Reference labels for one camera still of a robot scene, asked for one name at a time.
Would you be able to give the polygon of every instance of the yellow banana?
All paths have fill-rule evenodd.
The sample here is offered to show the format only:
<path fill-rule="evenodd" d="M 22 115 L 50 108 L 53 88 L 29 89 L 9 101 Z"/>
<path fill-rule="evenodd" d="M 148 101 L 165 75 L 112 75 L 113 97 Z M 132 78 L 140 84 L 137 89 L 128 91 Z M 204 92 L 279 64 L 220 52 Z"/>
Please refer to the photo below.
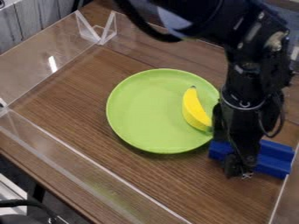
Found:
<path fill-rule="evenodd" d="M 211 131 L 211 118 L 203 109 L 196 87 L 189 87 L 183 95 L 181 113 L 185 122 L 195 129 Z"/>

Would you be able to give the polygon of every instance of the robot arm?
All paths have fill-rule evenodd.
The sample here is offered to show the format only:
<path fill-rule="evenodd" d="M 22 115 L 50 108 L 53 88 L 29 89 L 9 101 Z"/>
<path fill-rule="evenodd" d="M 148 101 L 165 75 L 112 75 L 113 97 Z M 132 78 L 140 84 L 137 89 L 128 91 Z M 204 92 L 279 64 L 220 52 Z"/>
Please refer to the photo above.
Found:
<path fill-rule="evenodd" d="M 152 29 L 127 0 L 116 0 L 137 27 L 153 38 L 205 39 L 225 49 L 228 77 L 213 109 L 213 139 L 229 141 L 227 177 L 247 177 L 257 164 L 259 141 L 284 124 L 281 89 L 293 75 L 285 21 L 257 0 L 148 0 L 169 34 Z M 273 134 L 276 121 L 279 127 Z"/>

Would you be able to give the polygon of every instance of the wooden table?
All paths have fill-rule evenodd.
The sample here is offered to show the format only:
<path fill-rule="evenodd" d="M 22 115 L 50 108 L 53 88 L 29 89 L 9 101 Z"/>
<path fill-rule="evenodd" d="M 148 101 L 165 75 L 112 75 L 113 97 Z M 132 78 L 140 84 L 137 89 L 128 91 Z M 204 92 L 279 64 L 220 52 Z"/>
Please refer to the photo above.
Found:
<path fill-rule="evenodd" d="M 83 13 L 95 25 L 107 19 L 108 10 L 92 3 Z M 105 116 L 108 95 L 117 83 L 155 67 L 192 72 L 219 88 L 227 71 L 223 50 L 199 41 L 175 45 L 156 42 L 119 15 L 117 29 L 117 36 L 105 46 L 92 46 L 10 107 L 45 131 L 44 136 L 37 135 L 34 131 L 40 129 L 16 124 L 18 134 L 29 138 L 30 133 L 30 140 L 34 137 L 32 145 L 41 156 L 24 150 L 25 145 L 0 133 L 1 154 L 95 223 L 140 221 L 129 219 L 129 212 L 116 212 L 105 197 L 100 198 L 105 178 L 97 175 L 97 165 L 189 223 L 267 223 L 281 180 L 259 173 L 249 181 L 227 180 L 220 164 L 207 157 L 207 145 L 181 155 L 143 153 L 117 138 Z M 299 137 L 299 127 L 292 122 L 295 108 L 288 109 L 288 115 L 289 121 L 275 141 L 295 147 Z M 50 142 L 49 135 L 61 142 Z M 76 149 L 76 153 L 71 154 L 65 147 Z M 123 194 L 127 201 L 135 200 L 127 190 Z M 135 201 L 139 202 L 132 213 L 137 214 L 147 204 Z M 148 214 L 152 216 L 143 217 L 145 223 L 175 223 L 163 221 L 159 207 L 148 207 Z"/>

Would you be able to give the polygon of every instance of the green plate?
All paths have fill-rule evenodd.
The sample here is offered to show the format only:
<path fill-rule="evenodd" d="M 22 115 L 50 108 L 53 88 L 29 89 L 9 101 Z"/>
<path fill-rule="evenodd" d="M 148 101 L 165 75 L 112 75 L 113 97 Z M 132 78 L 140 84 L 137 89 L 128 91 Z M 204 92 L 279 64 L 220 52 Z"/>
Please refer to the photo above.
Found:
<path fill-rule="evenodd" d="M 173 154 L 191 151 L 211 140 L 211 133 L 196 130 L 183 118 L 183 94 L 191 86 L 196 86 L 200 103 L 211 116 L 219 91 L 192 73 L 148 70 L 116 86 L 107 101 L 108 123 L 137 149 Z"/>

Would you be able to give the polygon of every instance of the blue block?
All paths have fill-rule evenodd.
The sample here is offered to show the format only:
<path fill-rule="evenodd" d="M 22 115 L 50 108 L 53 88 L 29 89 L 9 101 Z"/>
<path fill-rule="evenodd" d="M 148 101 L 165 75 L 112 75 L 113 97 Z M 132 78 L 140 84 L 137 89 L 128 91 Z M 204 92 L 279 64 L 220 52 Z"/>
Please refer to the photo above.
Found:
<path fill-rule="evenodd" d="M 279 179 L 284 179 L 292 168 L 295 157 L 292 147 L 267 140 L 260 141 L 260 146 L 255 172 L 263 172 Z M 227 154 L 232 151 L 228 142 L 212 141 L 209 144 L 209 158 L 212 159 L 223 161 Z"/>

